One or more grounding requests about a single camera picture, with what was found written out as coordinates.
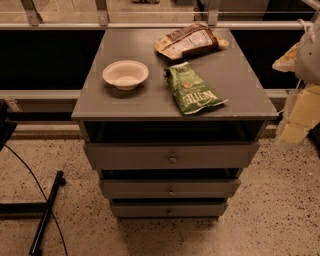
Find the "white bowl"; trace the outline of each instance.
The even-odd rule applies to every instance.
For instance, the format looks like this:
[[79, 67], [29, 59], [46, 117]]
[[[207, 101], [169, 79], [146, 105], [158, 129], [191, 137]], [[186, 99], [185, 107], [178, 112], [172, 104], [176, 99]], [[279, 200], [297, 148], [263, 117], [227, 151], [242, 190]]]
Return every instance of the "white bowl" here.
[[120, 90], [132, 90], [147, 79], [146, 65], [133, 60], [117, 61], [107, 66], [102, 73], [103, 79]]

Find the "nightstand top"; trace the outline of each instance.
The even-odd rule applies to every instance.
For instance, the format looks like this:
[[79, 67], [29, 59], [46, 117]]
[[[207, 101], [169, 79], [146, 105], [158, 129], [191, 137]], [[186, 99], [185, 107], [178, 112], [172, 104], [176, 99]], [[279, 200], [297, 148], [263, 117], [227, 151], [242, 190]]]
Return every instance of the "nightstand top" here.
[[[228, 49], [170, 61], [154, 42], [175, 29], [108, 28], [75, 106], [74, 120], [271, 120], [277, 112], [229, 29], [213, 29], [228, 40]], [[109, 64], [135, 60], [149, 69], [147, 80], [131, 91], [107, 85], [102, 72]], [[222, 99], [220, 106], [183, 116], [165, 81], [163, 70], [188, 61]]]

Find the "speckled floor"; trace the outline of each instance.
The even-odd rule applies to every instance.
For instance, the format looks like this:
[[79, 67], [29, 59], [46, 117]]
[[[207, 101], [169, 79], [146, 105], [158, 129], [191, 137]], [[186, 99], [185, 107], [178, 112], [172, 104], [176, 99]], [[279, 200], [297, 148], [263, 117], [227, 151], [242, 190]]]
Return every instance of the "speckled floor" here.
[[[13, 136], [7, 143], [34, 171], [48, 194], [57, 170], [66, 186], [54, 213], [69, 255], [320, 255], [320, 160], [306, 139], [283, 153], [272, 132], [261, 139], [240, 188], [218, 220], [114, 218], [98, 187], [83, 140]], [[6, 148], [0, 152], [0, 202], [42, 201], [32, 176]], [[37, 219], [1, 220], [0, 255], [28, 255]], [[62, 256], [53, 221], [42, 242], [44, 256]]]

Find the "green snack bag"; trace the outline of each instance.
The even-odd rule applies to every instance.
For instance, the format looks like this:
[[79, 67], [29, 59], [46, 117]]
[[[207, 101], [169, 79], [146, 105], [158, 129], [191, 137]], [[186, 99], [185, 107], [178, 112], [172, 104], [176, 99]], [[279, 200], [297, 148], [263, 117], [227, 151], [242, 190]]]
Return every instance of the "green snack bag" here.
[[164, 70], [180, 111], [189, 115], [206, 107], [223, 104], [222, 100], [191, 68], [188, 62]]

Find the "gray nightstand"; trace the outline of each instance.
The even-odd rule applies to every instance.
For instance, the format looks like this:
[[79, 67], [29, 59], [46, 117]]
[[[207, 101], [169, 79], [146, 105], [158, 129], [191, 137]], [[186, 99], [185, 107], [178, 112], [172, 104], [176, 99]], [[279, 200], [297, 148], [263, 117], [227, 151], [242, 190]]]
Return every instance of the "gray nightstand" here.
[[[215, 29], [228, 50], [187, 60], [228, 102], [182, 116], [155, 52], [173, 29], [107, 29], [72, 118], [117, 217], [220, 216], [240, 185], [239, 175], [277, 112], [228, 29]], [[102, 79], [119, 60], [149, 68], [145, 83], [120, 91]]]

